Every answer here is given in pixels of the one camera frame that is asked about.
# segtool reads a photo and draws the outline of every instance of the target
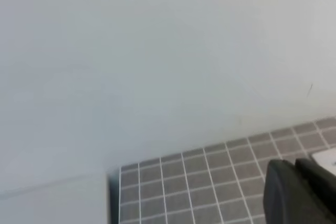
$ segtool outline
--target grout line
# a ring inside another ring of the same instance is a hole
[[[152,216],[147,216],[147,217],[143,217],[142,220],[150,220],[150,219],[154,219],[154,218],[161,217],[161,216],[164,216],[164,213],[157,214],[157,215],[152,215]]]
[[[119,219],[119,222],[120,223],[120,208],[121,208],[121,167],[119,168],[119,215],[118,215],[118,219]]]
[[[258,162],[258,160],[257,160],[256,155],[254,154],[254,151],[253,151],[253,149],[252,149],[251,143],[250,143],[249,140],[247,140],[247,142],[248,142],[248,146],[250,147],[250,150],[251,150],[251,152],[252,152],[253,158],[254,158],[255,162],[257,163],[257,166],[258,166],[259,172],[260,172],[260,174],[261,174],[261,177],[263,178],[263,181],[265,182],[265,176],[264,176],[264,173],[262,172],[263,170],[261,169],[261,167],[260,167],[260,165],[259,165],[259,162]]]
[[[273,136],[272,136],[272,134],[271,134],[270,132],[269,132],[269,135],[270,135],[270,138],[271,138],[271,142],[273,143],[273,146],[274,146],[275,150],[276,150],[277,153],[278,153],[278,156],[282,159],[282,154],[281,154],[281,152],[279,151],[278,146],[277,146],[277,144],[275,143],[274,138],[273,138]]]
[[[163,193],[163,203],[164,203],[164,215],[166,218],[166,223],[168,223],[168,217],[167,217],[167,207],[166,207],[166,196],[164,193],[164,185],[163,185],[163,172],[162,172],[162,163],[161,163],[161,158],[160,158],[160,169],[161,169],[161,182],[162,182],[162,193]]]
[[[241,196],[242,196],[242,198],[243,198],[244,205],[245,205],[245,207],[246,207],[246,210],[247,210],[248,216],[249,216],[249,218],[250,218],[250,220],[251,220],[252,224],[254,224],[254,222],[253,222],[253,220],[252,220],[252,217],[251,217],[250,210],[248,209],[248,206],[247,206],[247,203],[246,203],[245,195],[243,194],[243,190],[241,189],[242,187],[241,187],[241,185],[240,185],[240,182],[239,182],[239,179],[238,179],[238,176],[237,176],[236,170],[235,170],[235,168],[234,168],[234,166],[233,166],[233,163],[232,163],[232,159],[231,159],[230,152],[227,152],[227,155],[228,155],[228,157],[229,157],[229,160],[230,160],[230,163],[231,163],[231,165],[232,165],[233,173],[235,174],[236,181],[237,181],[237,184],[238,184],[238,187],[239,187],[239,191],[240,191],[240,193],[241,193]]]
[[[139,224],[141,224],[141,186],[140,186],[140,163],[138,163],[139,173]]]
[[[314,126],[316,127],[316,129],[317,129],[317,133],[318,133],[318,134],[320,135],[320,137],[322,138],[322,141],[324,142],[324,144],[326,145],[326,147],[327,147],[328,149],[330,149],[330,145],[329,145],[329,143],[327,142],[327,140],[325,140],[325,138],[324,138],[324,136],[323,136],[321,130],[320,130],[319,127],[316,125],[316,122],[315,122],[315,121],[313,121],[313,124],[314,124]]]
[[[188,179],[187,179],[187,172],[185,170],[185,165],[184,165],[184,157],[183,155],[182,156],[182,164],[183,164],[183,170],[184,170],[184,176],[185,176],[185,182],[186,182],[186,185],[187,185],[187,191],[188,191],[188,196],[189,196],[189,203],[190,203],[190,208],[191,208],[191,215],[193,217],[193,224],[196,224],[195,222],[195,216],[194,216],[194,211],[193,211],[193,204],[191,202],[191,196],[190,196],[190,191],[189,191],[189,184],[188,184]]]
[[[300,148],[302,149],[305,156],[308,157],[308,153],[307,153],[306,149],[304,148],[303,144],[301,143],[301,140],[300,140],[298,134],[296,134],[294,128],[292,130],[294,131],[294,137],[295,137],[296,141],[298,142],[298,144],[300,145]]]
[[[225,222],[225,223],[226,223],[226,224],[231,224],[231,223],[241,222],[241,221],[244,221],[244,220],[249,220],[249,217],[241,218],[241,219],[234,219],[234,220],[227,221],[227,222]]]
[[[174,160],[169,160],[169,161],[162,162],[162,165],[169,165],[169,164],[173,164],[173,163],[177,163],[177,162],[181,162],[181,161],[182,161],[181,158],[174,159]]]
[[[208,172],[209,172],[209,175],[210,175],[211,186],[212,186],[212,189],[213,189],[213,191],[214,191],[214,195],[215,195],[216,204],[217,204],[217,207],[218,207],[219,216],[220,216],[220,218],[221,218],[220,220],[221,220],[222,223],[224,223],[224,221],[223,221],[223,216],[222,216],[222,212],[220,211],[220,207],[219,207],[219,203],[218,203],[218,198],[217,198],[217,195],[216,195],[216,190],[215,190],[214,182],[213,182],[213,180],[212,180],[212,176],[211,176],[211,171],[210,171],[210,168],[209,168],[208,159],[207,159],[207,157],[206,157],[206,155],[205,155],[205,150],[204,150],[204,148],[203,148],[203,152],[204,152],[204,157],[205,157],[206,167],[207,167]]]

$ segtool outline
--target black object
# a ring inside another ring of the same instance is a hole
[[[336,224],[335,192],[336,177],[312,161],[298,159],[294,166],[271,160],[264,191],[266,223]]]

